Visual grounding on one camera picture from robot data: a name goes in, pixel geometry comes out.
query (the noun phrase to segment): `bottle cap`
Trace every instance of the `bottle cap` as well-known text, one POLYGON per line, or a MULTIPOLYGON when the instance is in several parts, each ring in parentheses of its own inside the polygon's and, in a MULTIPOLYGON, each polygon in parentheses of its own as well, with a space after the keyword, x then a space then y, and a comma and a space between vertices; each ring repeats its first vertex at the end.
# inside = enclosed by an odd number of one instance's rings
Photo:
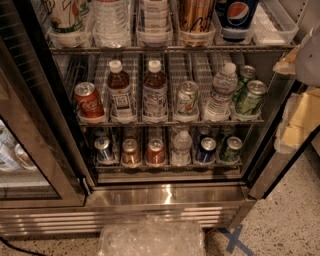
POLYGON ((120 60, 112 60, 109 62, 110 71, 112 73, 119 73, 122 70, 122 64, 120 60))
POLYGON ((152 73, 158 73, 161 70, 161 63, 159 60, 149 61, 149 71, 152 73))
POLYGON ((223 67, 223 70, 228 74, 236 72, 236 69, 236 65, 231 62, 226 63, 223 67))

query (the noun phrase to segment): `metal base panel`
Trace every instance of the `metal base panel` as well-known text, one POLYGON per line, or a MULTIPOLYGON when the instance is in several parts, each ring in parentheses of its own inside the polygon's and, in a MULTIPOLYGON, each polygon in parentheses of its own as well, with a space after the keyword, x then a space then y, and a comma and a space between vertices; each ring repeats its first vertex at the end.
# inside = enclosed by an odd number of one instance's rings
POLYGON ((255 204, 241 185, 160 185, 95 191, 84 207, 0 211, 1 236, 100 232, 147 215, 197 220, 202 227, 235 227, 255 204))

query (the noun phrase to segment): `aluminum can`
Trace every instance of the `aluminum can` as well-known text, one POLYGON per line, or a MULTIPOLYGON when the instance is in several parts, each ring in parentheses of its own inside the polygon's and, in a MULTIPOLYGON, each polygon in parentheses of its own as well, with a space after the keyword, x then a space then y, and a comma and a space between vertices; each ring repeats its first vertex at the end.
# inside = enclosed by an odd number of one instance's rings
POLYGON ((214 0, 180 1, 180 29, 184 32, 208 32, 214 10, 214 0))
POLYGON ((190 116, 197 111, 199 87, 195 82, 185 81, 180 85, 176 96, 175 112, 190 116))
POLYGON ((84 117, 95 118, 104 115, 100 95, 94 84, 89 82, 78 84, 74 89, 74 98, 84 117))
POLYGON ((244 87, 247 86, 248 82, 255 79, 256 77, 256 69, 249 65, 244 65, 240 68, 240 72, 238 75, 238 84, 237 88, 232 95, 232 101, 234 103, 237 102, 237 99, 244 87))
POLYGON ((204 138, 197 150, 195 159, 198 162, 207 163, 214 161, 214 153, 216 151, 216 142, 213 138, 204 138))
POLYGON ((94 142, 94 147, 98 151, 102 160, 114 160, 114 153, 112 152, 112 142, 108 137, 97 138, 94 142))
POLYGON ((237 137, 228 138, 222 145, 219 158, 223 162, 233 163, 239 160, 242 141, 237 137))
POLYGON ((147 161, 151 164, 161 164, 165 161, 165 146, 162 140, 149 140, 147 146, 147 161))
POLYGON ((212 129, 209 125, 197 126, 193 133, 193 148, 198 149, 201 141, 212 135, 212 129))
POLYGON ((122 143, 122 162, 137 164, 141 162, 141 153, 136 140, 127 139, 122 143))
POLYGON ((67 34, 83 28, 77 0, 42 0, 54 32, 67 34))
POLYGON ((257 114, 267 95, 267 90, 268 88, 263 82, 250 81, 237 100, 236 112, 244 116, 257 114))

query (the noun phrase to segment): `speckled floor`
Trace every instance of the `speckled floor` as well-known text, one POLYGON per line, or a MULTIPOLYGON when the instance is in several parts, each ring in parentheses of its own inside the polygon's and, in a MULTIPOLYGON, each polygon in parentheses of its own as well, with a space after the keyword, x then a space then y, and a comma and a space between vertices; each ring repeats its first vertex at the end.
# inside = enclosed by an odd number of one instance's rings
MULTIPOLYGON (((220 231, 206 236, 207 256, 320 255, 320 180, 302 155, 266 200, 242 222, 238 245, 220 231)), ((18 239, 11 244, 44 255, 96 255, 99 234, 18 239)), ((23 256, 0 243, 1 256, 23 256)))

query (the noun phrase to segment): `coca-cola can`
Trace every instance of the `coca-cola can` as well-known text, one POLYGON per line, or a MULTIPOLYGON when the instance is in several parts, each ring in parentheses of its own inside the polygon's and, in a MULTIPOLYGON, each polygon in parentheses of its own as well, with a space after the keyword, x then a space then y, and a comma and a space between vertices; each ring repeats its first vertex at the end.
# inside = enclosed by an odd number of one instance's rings
POLYGON ((103 104, 94 84, 89 82, 78 84, 74 89, 74 98, 83 117, 96 118, 104 115, 103 104))

